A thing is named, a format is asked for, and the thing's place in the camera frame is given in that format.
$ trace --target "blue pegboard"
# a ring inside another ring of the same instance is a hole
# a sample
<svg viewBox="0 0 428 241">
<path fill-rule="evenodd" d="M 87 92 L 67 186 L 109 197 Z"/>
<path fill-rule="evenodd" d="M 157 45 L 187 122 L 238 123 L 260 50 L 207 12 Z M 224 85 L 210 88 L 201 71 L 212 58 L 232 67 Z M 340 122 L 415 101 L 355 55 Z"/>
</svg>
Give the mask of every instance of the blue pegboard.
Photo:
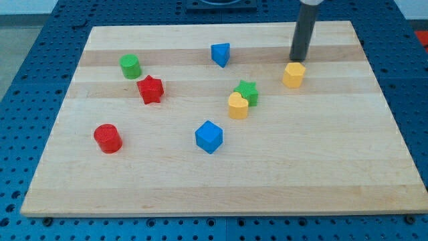
<svg viewBox="0 0 428 241">
<path fill-rule="evenodd" d="M 59 0 L 0 104 L 0 240 L 428 240 L 428 215 L 25 218 L 23 198 L 96 25 L 295 21 L 297 0 L 257 11 L 185 13 L 183 1 Z M 392 0 L 325 0 L 319 20 L 350 20 L 419 173 L 428 184 L 428 63 Z"/>
</svg>

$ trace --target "yellow block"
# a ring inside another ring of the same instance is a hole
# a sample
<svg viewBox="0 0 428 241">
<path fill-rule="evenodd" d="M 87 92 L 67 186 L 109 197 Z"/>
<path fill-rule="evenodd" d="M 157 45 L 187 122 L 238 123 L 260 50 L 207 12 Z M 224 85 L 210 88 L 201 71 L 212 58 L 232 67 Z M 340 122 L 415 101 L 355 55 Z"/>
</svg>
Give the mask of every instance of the yellow block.
<svg viewBox="0 0 428 241">
<path fill-rule="evenodd" d="M 234 119 L 247 118 L 248 100 L 242 98 L 239 92 L 233 92 L 229 96 L 229 117 Z"/>
<path fill-rule="evenodd" d="M 284 70 L 282 82 L 288 88 L 299 88 L 302 84 L 306 68 L 301 63 L 288 63 Z"/>
</svg>

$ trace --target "red cylinder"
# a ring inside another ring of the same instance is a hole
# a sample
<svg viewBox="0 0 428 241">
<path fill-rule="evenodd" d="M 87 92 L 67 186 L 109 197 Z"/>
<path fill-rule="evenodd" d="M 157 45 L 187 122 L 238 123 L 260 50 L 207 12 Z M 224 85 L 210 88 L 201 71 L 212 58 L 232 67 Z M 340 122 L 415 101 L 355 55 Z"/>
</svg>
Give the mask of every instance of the red cylinder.
<svg viewBox="0 0 428 241">
<path fill-rule="evenodd" d="M 104 153 L 115 153 L 122 147 L 119 132 L 112 124 L 100 125 L 94 131 L 94 138 Z"/>
</svg>

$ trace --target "plastic block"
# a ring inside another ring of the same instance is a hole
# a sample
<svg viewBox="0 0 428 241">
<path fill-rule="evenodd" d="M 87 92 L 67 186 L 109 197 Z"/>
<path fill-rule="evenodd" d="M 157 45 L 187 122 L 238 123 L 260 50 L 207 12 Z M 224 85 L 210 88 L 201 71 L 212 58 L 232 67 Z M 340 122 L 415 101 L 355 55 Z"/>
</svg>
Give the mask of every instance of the plastic block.
<svg viewBox="0 0 428 241">
<path fill-rule="evenodd" d="M 248 100 L 242 98 L 239 92 L 233 92 L 229 96 L 229 117 L 244 119 L 248 116 Z"/>
<path fill-rule="evenodd" d="M 239 92 L 242 97 L 248 100 L 248 106 L 257 106 L 257 99 L 259 98 L 259 92 L 255 89 L 255 82 L 239 81 L 239 86 L 233 89 L 235 92 Z"/>
<path fill-rule="evenodd" d="M 100 125 L 94 131 L 94 138 L 104 153 L 115 153 L 122 147 L 119 132 L 112 124 Z"/>
<path fill-rule="evenodd" d="M 141 76 L 141 67 L 138 57 L 134 54 L 126 54 L 119 60 L 122 73 L 125 78 L 133 80 Z"/>
<path fill-rule="evenodd" d="M 301 63 L 289 63 L 284 70 L 282 82 L 288 88 L 299 88 L 302 84 L 306 68 Z"/>
<path fill-rule="evenodd" d="M 136 85 L 145 104 L 161 102 L 163 95 L 162 80 L 148 75 L 144 80 L 138 81 Z"/>
<path fill-rule="evenodd" d="M 223 143 L 223 129 L 207 120 L 195 131 L 196 145 L 212 154 Z"/>
<path fill-rule="evenodd" d="M 213 44 L 211 46 L 211 59 L 224 68 L 230 58 L 230 44 Z"/>
</svg>

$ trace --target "blue cube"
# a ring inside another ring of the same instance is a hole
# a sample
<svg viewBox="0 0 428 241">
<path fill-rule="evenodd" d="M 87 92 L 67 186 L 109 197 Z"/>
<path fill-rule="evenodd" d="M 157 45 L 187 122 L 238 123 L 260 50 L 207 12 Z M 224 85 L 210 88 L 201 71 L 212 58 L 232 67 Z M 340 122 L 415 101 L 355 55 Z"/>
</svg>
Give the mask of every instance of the blue cube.
<svg viewBox="0 0 428 241">
<path fill-rule="evenodd" d="M 230 44 L 213 44 L 211 46 L 211 59 L 224 68 L 230 58 Z"/>
<path fill-rule="evenodd" d="M 208 154 L 213 154 L 223 143 L 223 129 L 207 120 L 195 131 L 196 145 Z"/>
</svg>

